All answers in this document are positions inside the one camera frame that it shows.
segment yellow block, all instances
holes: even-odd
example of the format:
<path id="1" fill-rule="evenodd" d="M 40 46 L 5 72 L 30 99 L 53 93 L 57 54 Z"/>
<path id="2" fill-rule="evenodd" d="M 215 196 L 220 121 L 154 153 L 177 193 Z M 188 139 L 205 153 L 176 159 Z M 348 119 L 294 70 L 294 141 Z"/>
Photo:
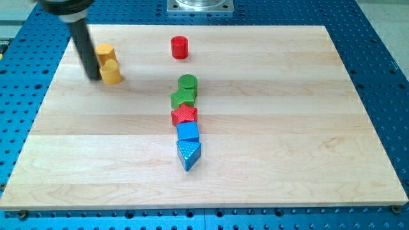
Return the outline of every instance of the yellow block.
<path id="1" fill-rule="evenodd" d="M 118 63 L 115 60 L 107 60 L 100 68 L 100 73 L 105 84 L 117 84 L 122 81 Z"/>
<path id="2" fill-rule="evenodd" d="M 100 60 L 101 65 L 105 65 L 105 62 L 110 59 L 118 62 L 115 56 L 114 47 L 112 47 L 112 45 L 109 44 L 98 45 L 95 49 L 95 52 L 98 56 L 98 59 Z"/>

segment red block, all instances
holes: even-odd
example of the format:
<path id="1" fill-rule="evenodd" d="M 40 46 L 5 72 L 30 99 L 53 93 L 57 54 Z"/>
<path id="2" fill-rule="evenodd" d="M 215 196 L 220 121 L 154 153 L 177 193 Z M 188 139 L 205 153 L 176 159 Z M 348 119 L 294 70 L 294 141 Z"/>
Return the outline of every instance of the red block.
<path id="1" fill-rule="evenodd" d="M 172 111 L 172 124 L 174 126 L 189 121 L 197 121 L 197 108 L 189 107 L 183 103 L 179 109 Z"/>

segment wooden tabletop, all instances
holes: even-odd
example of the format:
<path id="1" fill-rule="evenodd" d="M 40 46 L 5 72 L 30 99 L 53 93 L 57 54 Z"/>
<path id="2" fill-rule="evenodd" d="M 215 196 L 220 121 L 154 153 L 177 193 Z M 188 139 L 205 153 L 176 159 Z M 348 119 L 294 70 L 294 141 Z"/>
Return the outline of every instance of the wooden tabletop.
<path id="1" fill-rule="evenodd" d="M 123 82 L 89 82 L 73 43 L 6 190 L 4 210 L 405 204 L 321 26 L 90 26 Z M 172 58 L 170 39 L 189 39 Z M 185 172 L 169 95 L 198 78 L 202 157 Z"/>

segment blue block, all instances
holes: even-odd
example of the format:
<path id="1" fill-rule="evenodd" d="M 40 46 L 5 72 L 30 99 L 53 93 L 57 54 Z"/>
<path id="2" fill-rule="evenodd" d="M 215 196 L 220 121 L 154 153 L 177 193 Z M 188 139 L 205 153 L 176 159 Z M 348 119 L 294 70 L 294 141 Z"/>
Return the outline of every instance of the blue block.
<path id="1" fill-rule="evenodd" d="M 179 141 L 199 142 L 199 129 L 196 121 L 176 125 Z"/>
<path id="2" fill-rule="evenodd" d="M 185 171 L 189 171 L 201 156 L 201 144 L 200 142 L 177 141 L 176 145 L 180 162 Z"/>

